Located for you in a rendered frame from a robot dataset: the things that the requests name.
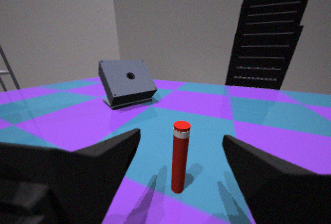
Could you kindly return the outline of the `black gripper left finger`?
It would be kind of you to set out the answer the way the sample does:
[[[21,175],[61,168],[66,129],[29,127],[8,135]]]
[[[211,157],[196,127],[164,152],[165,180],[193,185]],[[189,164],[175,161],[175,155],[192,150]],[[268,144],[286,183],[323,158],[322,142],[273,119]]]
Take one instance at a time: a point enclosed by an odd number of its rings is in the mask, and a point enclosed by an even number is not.
[[[140,139],[135,128],[75,151],[0,142],[0,178],[50,186],[65,224],[102,224]]]

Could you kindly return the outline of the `grey sloped panel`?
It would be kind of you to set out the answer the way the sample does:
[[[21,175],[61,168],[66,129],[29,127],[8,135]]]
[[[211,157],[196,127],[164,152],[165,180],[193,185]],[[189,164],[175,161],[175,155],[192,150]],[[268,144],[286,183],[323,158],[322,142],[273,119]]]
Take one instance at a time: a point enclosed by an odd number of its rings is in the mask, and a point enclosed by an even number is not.
[[[99,60],[98,75],[111,110],[150,102],[158,90],[144,60]]]

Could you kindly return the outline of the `red peg with white band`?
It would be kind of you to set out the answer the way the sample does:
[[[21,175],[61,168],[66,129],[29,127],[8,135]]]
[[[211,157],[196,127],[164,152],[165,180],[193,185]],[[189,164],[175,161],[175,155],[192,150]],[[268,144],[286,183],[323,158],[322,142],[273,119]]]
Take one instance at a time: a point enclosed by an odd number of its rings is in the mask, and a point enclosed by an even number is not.
[[[175,193],[184,190],[190,131],[189,122],[174,123],[171,189]]]

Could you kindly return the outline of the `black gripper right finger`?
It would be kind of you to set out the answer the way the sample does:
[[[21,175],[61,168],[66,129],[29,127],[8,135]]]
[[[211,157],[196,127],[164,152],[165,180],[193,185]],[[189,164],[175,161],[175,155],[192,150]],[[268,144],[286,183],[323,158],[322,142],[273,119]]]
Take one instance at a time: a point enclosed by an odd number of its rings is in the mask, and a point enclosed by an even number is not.
[[[222,146],[256,224],[331,224],[331,174],[318,174],[231,135]]]

